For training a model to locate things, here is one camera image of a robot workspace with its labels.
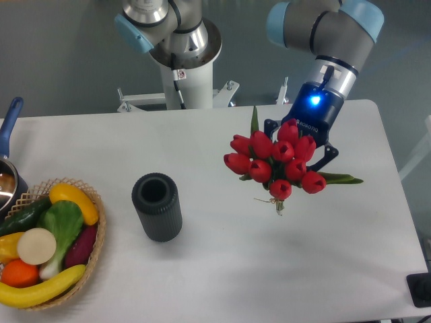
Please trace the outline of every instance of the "red tulip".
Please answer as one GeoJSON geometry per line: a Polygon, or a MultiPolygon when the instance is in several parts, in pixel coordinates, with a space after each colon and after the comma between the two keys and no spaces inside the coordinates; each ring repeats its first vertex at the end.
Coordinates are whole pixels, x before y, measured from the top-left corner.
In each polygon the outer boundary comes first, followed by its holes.
{"type": "Polygon", "coordinates": [[[250,159],[246,155],[240,153],[229,153],[223,157],[224,163],[228,166],[235,174],[245,175],[248,173],[250,168],[250,159]]]}
{"type": "Polygon", "coordinates": [[[276,180],[269,187],[269,194],[280,201],[286,200],[292,193],[292,185],[287,180],[276,180]]]}
{"type": "Polygon", "coordinates": [[[246,155],[248,158],[251,157],[250,149],[250,139],[240,135],[234,135],[234,140],[230,142],[230,146],[237,152],[246,155]]]}
{"type": "Polygon", "coordinates": [[[251,147],[260,159],[267,159],[272,155],[273,143],[262,131],[255,131],[250,137],[251,147]]]}
{"type": "Polygon", "coordinates": [[[312,158],[315,150],[316,142],[313,137],[303,136],[295,145],[295,158],[303,159],[304,162],[308,162],[312,158]]]}
{"type": "Polygon", "coordinates": [[[320,174],[309,171],[302,178],[302,188],[309,194],[320,192],[326,187],[326,180],[320,174]]]}
{"type": "Polygon", "coordinates": [[[289,121],[283,123],[278,130],[277,134],[278,141],[289,141],[293,146],[299,140],[298,125],[295,119],[290,119],[289,121]]]}
{"type": "Polygon", "coordinates": [[[290,180],[301,180],[304,177],[305,173],[307,173],[305,161],[303,161],[302,159],[292,160],[284,167],[284,173],[290,180]]]}
{"type": "Polygon", "coordinates": [[[266,183],[271,178],[272,168],[263,160],[253,160],[248,169],[250,177],[258,183],[266,183]]]}
{"type": "Polygon", "coordinates": [[[274,143],[272,157],[279,162],[290,162],[295,155],[294,147],[289,141],[278,141],[274,143]]]}

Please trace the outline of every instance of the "saucepan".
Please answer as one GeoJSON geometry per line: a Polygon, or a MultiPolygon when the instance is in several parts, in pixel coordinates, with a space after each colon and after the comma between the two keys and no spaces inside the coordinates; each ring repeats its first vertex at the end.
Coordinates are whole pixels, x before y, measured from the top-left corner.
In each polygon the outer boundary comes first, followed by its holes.
{"type": "Polygon", "coordinates": [[[24,101],[14,98],[0,128],[0,223],[2,223],[28,186],[18,174],[15,166],[8,160],[11,133],[24,101]]]}

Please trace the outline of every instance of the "yellow bell pepper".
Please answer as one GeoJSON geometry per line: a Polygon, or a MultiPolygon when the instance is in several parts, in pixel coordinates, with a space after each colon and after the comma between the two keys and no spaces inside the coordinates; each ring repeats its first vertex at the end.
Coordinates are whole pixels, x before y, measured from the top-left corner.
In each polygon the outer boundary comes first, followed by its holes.
{"type": "Polygon", "coordinates": [[[8,234],[6,236],[0,237],[0,262],[7,264],[13,259],[18,259],[18,251],[16,246],[18,245],[18,240],[24,232],[17,232],[16,234],[8,234]]]}
{"type": "Polygon", "coordinates": [[[49,199],[54,204],[58,201],[71,201],[81,209],[86,225],[93,225],[99,220],[99,214],[92,200],[78,187],[68,183],[58,183],[49,191],[49,199]]]}

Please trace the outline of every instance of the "blue joint cap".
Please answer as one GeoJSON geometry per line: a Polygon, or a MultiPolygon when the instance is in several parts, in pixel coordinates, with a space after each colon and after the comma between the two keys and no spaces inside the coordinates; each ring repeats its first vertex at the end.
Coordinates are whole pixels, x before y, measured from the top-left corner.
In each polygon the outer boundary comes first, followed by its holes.
{"type": "Polygon", "coordinates": [[[124,38],[127,44],[134,50],[141,53],[146,53],[154,48],[153,44],[137,29],[129,20],[122,15],[115,17],[115,26],[121,37],[124,38]]]}
{"type": "Polygon", "coordinates": [[[348,14],[377,42],[385,17],[382,11],[366,0],[347,0],[340,11],[348,14]]]}
{"type": "Polygon", "coordinates": [[[280,2],[274,5],[267,18],[267,37],[270,42],[286,47],[284,44],[284,17],[288,8],[288,2],[280,2]]]}

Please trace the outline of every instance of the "blue saucepan handle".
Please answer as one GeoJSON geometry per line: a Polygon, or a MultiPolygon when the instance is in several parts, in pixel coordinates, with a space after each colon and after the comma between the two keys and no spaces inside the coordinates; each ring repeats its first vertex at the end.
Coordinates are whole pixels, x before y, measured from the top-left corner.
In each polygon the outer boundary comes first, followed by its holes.
{"type": "Polygon", "coordinates": [[[12,100],[11,106],[7,111],[5,120],[0,128],[0,157],[9,157],[9,142],[11,139],[11,133],[15,122],[20,115],[24,100],[16,97],[12,100]]]}

